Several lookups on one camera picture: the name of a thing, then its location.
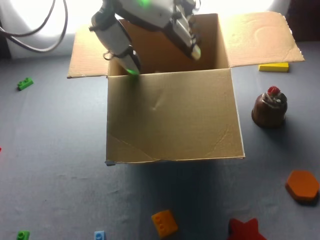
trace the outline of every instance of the red star-shaped block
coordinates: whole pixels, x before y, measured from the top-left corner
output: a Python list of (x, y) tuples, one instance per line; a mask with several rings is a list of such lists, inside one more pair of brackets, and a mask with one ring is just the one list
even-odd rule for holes
[(243, 223), (237, 219), (230, 219), (229, 221), (228, 240), (267, 240), (259, 233), (258, 220), (256, 218)]

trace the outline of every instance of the yellow toy brick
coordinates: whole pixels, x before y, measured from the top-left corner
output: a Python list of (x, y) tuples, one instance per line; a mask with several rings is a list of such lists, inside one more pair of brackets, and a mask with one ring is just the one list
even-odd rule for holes
[(178, 230), (178, 225), (169, 210), (158, 212), (151, 218), (161, 239)]
[(289, 63), (280, 62), (280, 63), (270, 63), (270, 64), (260, 64), (258, 67), (261, 72), (281, 72), (287, 73), (289, 70)]

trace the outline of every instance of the orange hexagonal block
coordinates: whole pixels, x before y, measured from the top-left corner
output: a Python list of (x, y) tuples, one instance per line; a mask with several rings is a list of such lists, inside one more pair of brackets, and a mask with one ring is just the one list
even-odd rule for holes
[(310, 203), (317, 198), (319, 192), (317, 179), (311, 172), (304, 170), (293, 170), (285, 187), (298, 202)]
[(158, 212), (151, 218), (160, 238), (169, 236), (178, 230), (175, 219), (169, 210)]

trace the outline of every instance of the cardboard box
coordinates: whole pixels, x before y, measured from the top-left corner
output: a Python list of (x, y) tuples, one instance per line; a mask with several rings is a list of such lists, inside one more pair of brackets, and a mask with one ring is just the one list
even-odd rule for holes
[(231, 68), (304, 61), (285, 18), (275, 12), (196, 15), (199, 61), (161, 32), (121, 22), (143, 74), (128, 76), (116, 61), (104, 60), (107, 50), (88, 26), (76, 34), (68, 73), (108, 76), (107, 163), (243, 158)]

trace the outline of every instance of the red object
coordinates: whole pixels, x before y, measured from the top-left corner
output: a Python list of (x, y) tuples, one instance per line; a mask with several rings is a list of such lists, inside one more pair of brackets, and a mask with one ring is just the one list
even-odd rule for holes
[(230, 236), (228, 240), (267, 240), (259, 233), (258, 220), (251, 219), (243, 223), (237, 219), (229, 221)]
[(278, 95), (280, 93), (280, 89), (277, 88), (276, 86), (271, 86), (268, 89), (268, 95)]

